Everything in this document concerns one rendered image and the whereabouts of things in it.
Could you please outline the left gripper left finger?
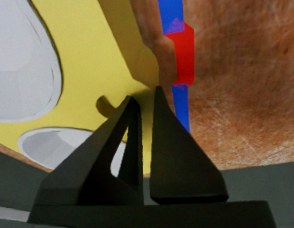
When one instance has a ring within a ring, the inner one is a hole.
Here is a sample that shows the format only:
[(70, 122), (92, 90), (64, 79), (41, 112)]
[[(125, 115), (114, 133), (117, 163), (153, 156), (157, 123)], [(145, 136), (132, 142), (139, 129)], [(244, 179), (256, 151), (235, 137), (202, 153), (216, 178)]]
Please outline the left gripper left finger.
[[(116, 177), (111, 163), (127, 129)], [(142, 117), (132, 96), (41, 181), (35, 202), (144, 205)]]

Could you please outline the blue tape outline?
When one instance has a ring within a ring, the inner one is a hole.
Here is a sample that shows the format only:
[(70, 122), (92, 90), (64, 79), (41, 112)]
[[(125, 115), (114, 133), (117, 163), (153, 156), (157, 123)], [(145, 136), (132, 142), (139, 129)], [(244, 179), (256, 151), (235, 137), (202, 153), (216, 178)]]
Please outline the blue tape outline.
[(172, 84), (172, 92), (176, 117), (189, 132), (187, 88), (195, 81), (194, 29), (183, 20), (182, 0), (158, 0), (158, 3), (163, 34), (175, 45), (178, 79)]

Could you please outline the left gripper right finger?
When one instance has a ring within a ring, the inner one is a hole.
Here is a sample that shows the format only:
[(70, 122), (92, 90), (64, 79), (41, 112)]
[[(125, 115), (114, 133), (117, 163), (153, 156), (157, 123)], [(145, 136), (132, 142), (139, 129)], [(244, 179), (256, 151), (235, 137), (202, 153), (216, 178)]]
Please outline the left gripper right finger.
[(229, 199), (221, 172), (171, 111), (160, 85), (154, 96), (149, 189), (159, 205)]

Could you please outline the grey steel bowl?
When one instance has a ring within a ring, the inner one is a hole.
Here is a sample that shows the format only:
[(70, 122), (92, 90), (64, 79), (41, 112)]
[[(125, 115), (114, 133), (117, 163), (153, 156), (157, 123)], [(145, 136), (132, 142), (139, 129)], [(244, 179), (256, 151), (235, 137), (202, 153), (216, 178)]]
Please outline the grey steel bowl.
[(61, 91), (58, 53), (30, 0), (0, 0), (0, 122), (46, 115)]
[[(54, 170), (93, 132), (92, 130), (74, 127), (40, 127), (23, 133), (18, 139), (18, 147), (30, 160)], [(121, 141), (120, 144), (111, 163), (111, 173), (116, 177), (126, 142)]]

